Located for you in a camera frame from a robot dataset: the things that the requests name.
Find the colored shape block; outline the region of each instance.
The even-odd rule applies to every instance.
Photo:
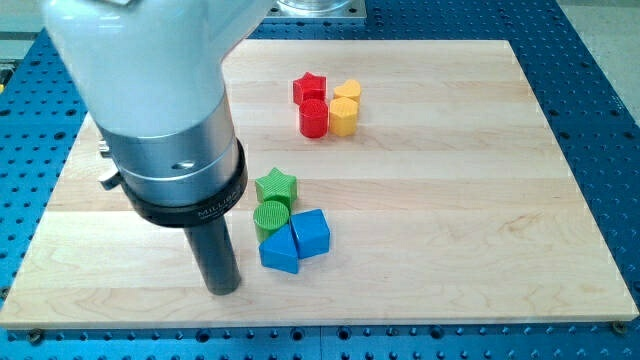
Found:
[[[327,134],[329,109],[324,100],[305,100],[300,105],[300,133],[308,138],[319,138]]]
[[[253,212],[258,241],[262,243],[289,221],[289,210],[278,201],[265,201]]]
[[[327,78],[305,73],[300,79],[293,81],[293,102],[301,105],[308,99],[324,101],[327,97]]]
[[[329,252],[331,232],[322,210],[291,216],[291,228],[300,259]]]
[[[258,201],[278,201],[287,207],[289,213],[298,198],[298,183],[295,176],[271,169],[269,175],[256,179]]]
[[[339,99],[346,97],[359,104],[361,93],[362,87],[360,86],[360,83],[357,80],[349,79],[345,81],[343,85],[337,86],[333,89],[333,98]]]
[[[353,135],[358,125],[358,103],[343,97],[331,100],[329,131],[338,136]]]
[[[258,249],[262,266],[292,274],[298,273],[298,251],[289,224],[271,235]]]

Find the green block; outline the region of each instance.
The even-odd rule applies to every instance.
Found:
[[[258,201],[278,201],[291,213],[293,202],[298,198],[298,183],[295,176],[273,168],[269,175],[256,179]]]
[[[262,243],[289,222],[289,209],[278,201],[265,201],[253,212],[258,242]]]

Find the blue block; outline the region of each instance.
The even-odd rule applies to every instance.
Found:
[[[322,210],[316,209],[291,216],[291,228],[300,259],[329,252],[331,232]]]
[[[286,224],[267,238],[259,247],[262,266],[298,273],[298,251],[291,233],[291,226]]]

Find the yellow block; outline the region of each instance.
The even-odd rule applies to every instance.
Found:
[[[329,131],[338,136],[353,135],[358,124],[358,103],[348,97],[331,100]]]
[[[349,79],[345,81],[343,85],[337,86],[333,89],[333,98],[339,99],[346,97],[360,104],[361,93],[362,88],[360,87],[360,83],[357,80]]]

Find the wooden board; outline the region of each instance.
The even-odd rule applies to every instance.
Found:
[[[296,130],[305,71],[363,86],[358,133]],[[630,320],[638,314],[507,42],[246,41],[224,67],[250,178],[299,178],[331,253],[260,266],[254,184],[227,215],[243,282],[210,295],[180,230],[119,189],[88,120],[9,298],[8,328]]]

